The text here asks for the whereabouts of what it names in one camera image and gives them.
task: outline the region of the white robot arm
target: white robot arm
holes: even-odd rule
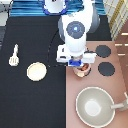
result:
[[[98,28],[100,20],[94,8],[94,1],[83,0],[83,5],[82,11],[62,15],[58,22],[60,38],[65,44],[58,47],[56,60],[57,62],[68,62],[68,66],[94,63],[96,57],[96,53],[85,53],[87,51],[86,34],[94,32]]]

